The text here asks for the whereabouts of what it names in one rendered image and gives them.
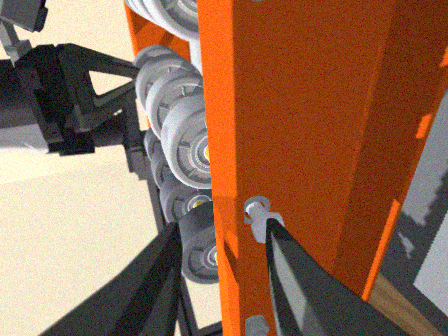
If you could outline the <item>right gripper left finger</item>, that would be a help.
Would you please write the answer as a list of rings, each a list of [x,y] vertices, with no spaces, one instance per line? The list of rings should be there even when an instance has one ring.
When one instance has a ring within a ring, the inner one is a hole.
[[[179,223],[170,222],[120,273],[38,336],[175,336],[182,256]]]

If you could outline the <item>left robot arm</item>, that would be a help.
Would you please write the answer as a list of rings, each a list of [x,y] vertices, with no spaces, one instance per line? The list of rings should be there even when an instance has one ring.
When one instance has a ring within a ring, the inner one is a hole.
[[[40,33],[49,11],[45,7],[46,1],[4,0],[0,19],[31,33]],[[75,133],[74,128],[69,127],[64,128],[63,135],[65,141],[48,144],[38,124],[0,129],[0,152],[59,153],[59,157],[66,157],[96,154],[95,147],[122,145],[129,173],[135,173],[129,147],[126,107],[90,131]]]

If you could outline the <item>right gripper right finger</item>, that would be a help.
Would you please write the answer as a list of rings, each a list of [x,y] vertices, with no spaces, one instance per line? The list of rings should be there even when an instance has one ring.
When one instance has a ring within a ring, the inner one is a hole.
[[[323,269],[275,218],[266,221],[266,257],[277,336],[411,336]]]

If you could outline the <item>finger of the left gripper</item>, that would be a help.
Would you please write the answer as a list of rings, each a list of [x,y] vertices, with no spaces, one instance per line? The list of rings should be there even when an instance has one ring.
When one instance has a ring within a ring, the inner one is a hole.
[[[99,52],[99,51],[96,51],[96,50],[93,50],[93,49],[90,49],[90,48],[87,48],[84,46],[74,44],[74,43],[64,43],[63,46],[64,46],[64,49],[66,49],[66,50],[70,50],[70,51],[74,51],[74,52],[78,52],[78,53],[114,61],[114,62],[126,64],[126,65],[132,65],[131,61],[124,60],[124,59],[121,59],[118,57],[114,57],[114,56],[111,56],[111,55],[108,55],[108,54],[105,54],[105,53],[102,53],[102,52]],[[97,94],[93,87],[93,83],[92,83],[89,71],[85,71],[85,73],[86,73],[90,91],[91,91],[91,94],[93,97],[94,104],[97,107],[107,103],[108,101],[114,99],[115,97],[121,95],[122,93],[124,93],[134,87],[133,82],[131,80],[131,81],[129,81],[121,86],[118,86],[112,90],[109,90],[105,93]]]
[[[66,49],[60,50],[58,57],[83,132],[94,129],[119,110],[138,99],[135,86],[107,103],[99,107],[95,106],[85,71],[136,80],[141,68]]]

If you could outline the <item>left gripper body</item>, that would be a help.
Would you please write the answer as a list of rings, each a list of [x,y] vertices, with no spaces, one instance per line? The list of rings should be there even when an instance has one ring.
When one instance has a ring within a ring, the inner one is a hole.
[[[67,127],[83,132],[58,57],[64,43],[33,48],[29,39],[19,40],[14,25],[2,19],[0,42],[10,57],[0,59],[0,129],[37,124],[37,119],[46,143],[65,141]]]

